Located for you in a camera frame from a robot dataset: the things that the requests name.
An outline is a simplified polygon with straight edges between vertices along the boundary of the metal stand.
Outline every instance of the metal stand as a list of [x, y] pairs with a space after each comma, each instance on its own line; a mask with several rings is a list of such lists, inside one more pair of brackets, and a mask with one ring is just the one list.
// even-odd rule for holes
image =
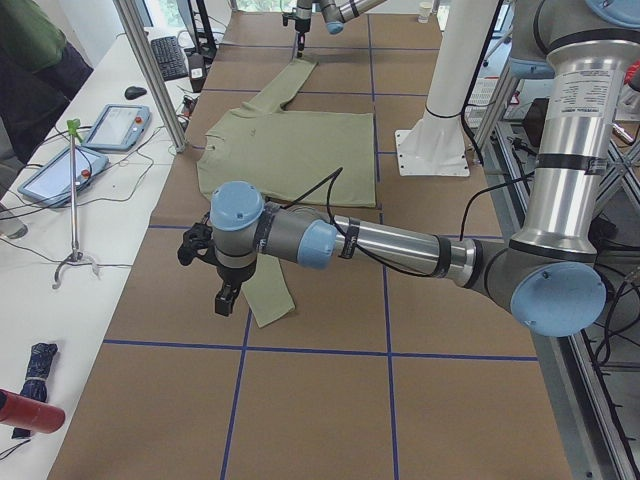
[[458, 113], [500, 3], [452, 2], [424, 114], [412, 130], [395, 132], [400, 175], [469, 176]]
[[53, 274], [54, 283], [51, 287], [54, 290], [57, 290], [58, 288], [60, 288], [60, 285], [62, 285], [62, 278], [60, 277], [60, 273], [65, 265], [91, 265], [91, 271], [94, 273], [94, 275], [96, 277], [100, 276], [100, 269], [97, 262], [92, 257], [90, 257], [89, 255], [85, 255], [80, 250], [80, 242], [78, 241], [78, 182], [76, 177], [76, 138], [74, 135], [70, 135], [70, 137], [71, 149], [69, 151], [69, 171], [71, 174], [71, 178], [69, 179], [69, 185], [71, 190], [71, 253], [67, 258], [60, 262], [58, 268], [56, 268], [56, 272]]

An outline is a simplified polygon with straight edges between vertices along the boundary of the white pipe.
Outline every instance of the white pipe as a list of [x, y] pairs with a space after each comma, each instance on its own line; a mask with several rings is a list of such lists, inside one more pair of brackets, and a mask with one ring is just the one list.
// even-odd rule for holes
[[[452, 0], [427, 97], [438, 115], [462, 110], [487, 31], [500, 0]], [[459, 116], [425, 109], [413, 130], [396, 131], [400, 175], [468, 176]]]

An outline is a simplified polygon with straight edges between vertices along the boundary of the robotic arm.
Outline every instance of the robotic arm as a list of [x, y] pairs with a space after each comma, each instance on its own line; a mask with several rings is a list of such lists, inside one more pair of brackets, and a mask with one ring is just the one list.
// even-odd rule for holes
[[305, 35], [311, 30], [311, 14], [313, 4], [320, 6], [322, 17], [331, 35], [336, 35], [344, 29], [349, 20], [359, 17], [362, 13], [377, 7], [386, 0], [349, 0], [341, 6], [336, 6], [335, 0], [298, 0], [296, 8], [291, 13], [282, 14], [282, 24], [286, 27], [289, 20], [295, 21], [298, 33], [298, 57], [302, 56]]
[[[251, 185], [231, 182], [212, 197], [211, 226], [195, 224], [178, 252], [184, 265], [199, 258], [217, 266], [223, 279], [217, 313], [231, 313], [263, 253], [312, 268], [326, 267], [333, 255], [365, 255], [414, 275], [449, 278], [542, 335], [571, 335], [596, 320], [606, 292], [591, 267], [596, 250], [587, 233], [618, 94], [628, 66], [640, 58], [640, 2], [536, 0], [521, 6], [516, 16], [524, 12], [534, 22], [529, 31], [514, 31], [515, 53], [534, 63], [536, 55], [546, 57], [555, 79], [525, 223], [508, 244], [456, 242], [309, 207], [285, 209], [265, 204]], [[578, 19], [565, 21], [571, 7]], [[544, 22], [554, 27], [541, 28]], [[528, 34], [534, 41], [516, 49]]]

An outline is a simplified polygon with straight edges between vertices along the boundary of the green clip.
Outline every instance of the green clip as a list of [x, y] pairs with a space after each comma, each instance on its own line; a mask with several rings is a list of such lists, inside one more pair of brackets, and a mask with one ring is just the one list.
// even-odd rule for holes
[[67, 131], [69, 135], [72, 135], [78, 139], [80, 143], [82, 143], [82, 137], [78, 133], [78, 129], [80, 128], [80, 119], [74, 118], [73, 120], [67, 120]]

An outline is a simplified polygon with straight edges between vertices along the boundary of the red cylinder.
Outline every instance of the red cylinder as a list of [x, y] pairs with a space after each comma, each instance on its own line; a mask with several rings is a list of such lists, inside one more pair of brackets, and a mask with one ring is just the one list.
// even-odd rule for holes
[[64, 423], [64, 410], [0, 389], [0, 423], [52, 433]]

